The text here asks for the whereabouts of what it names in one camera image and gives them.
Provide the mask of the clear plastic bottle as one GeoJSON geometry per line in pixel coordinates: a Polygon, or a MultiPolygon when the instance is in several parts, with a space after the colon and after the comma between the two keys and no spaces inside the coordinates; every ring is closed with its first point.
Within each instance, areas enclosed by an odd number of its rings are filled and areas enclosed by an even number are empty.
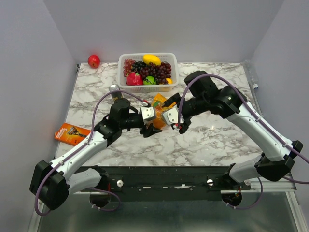
{"type": "Polygon", "coordinates": [[[243,67],[247,77],[249,78],[249,83],[251,84],[251,87],[253,89],[253,84],[258,84],[258,76],[255,67],[250,60],[245,60],[243,62],[243,67]]]}

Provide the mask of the orange juice bottle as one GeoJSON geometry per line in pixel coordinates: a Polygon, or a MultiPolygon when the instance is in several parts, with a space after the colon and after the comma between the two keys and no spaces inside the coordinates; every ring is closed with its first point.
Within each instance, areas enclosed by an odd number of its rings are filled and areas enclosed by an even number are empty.
{"type": "Polygon", "coordinates": [[[156,118],[152,120],[152,123],[155,128],[161,129],[166,126],[165,121],[161,117],[162,112],[156,110],[156,118]]]}

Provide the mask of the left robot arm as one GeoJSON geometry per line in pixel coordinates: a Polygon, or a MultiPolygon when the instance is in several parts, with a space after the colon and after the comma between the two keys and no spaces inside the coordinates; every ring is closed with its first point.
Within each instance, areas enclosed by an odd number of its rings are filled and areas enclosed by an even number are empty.
{"type": "Polygon", "coordinates": [[[35,195],[35,203],[42,202],[50,210],[55,210],[71,194],[90,188],[104,190],[107,174],[98,168],[88,168],[80,173],[78,169],[115,142],[123,130],[138,128],[144,137],[159,133],[161,130],[151,124],[155,117],[155,109],[148,103],[137,110],[128,99],[115,100],[109,114],[72,150],[50,162],[41,160],[36,164],[29,187],[35,195]]]}

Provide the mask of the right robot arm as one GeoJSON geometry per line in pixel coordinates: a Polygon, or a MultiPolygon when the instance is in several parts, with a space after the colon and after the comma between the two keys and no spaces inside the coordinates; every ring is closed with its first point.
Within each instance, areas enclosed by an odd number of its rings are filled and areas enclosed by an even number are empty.
{"type": "Polygon", "coordinates": [[[193,116],[209,111],[236,125],[262,150],[262,154],[254,159],[231,164],[219,177],[219,184],[234,189],[247,179],[263,177],[275,182],[287,178],[295,157],[302,156],[301,142],[291,141],[279,134],[224,78],[196,71],[184,81],[187,87],[183,94],[174,94],[163,103],[163,107],[175,104],[162,114],[166,124],[183,134],[188,130],[193,116]]]}

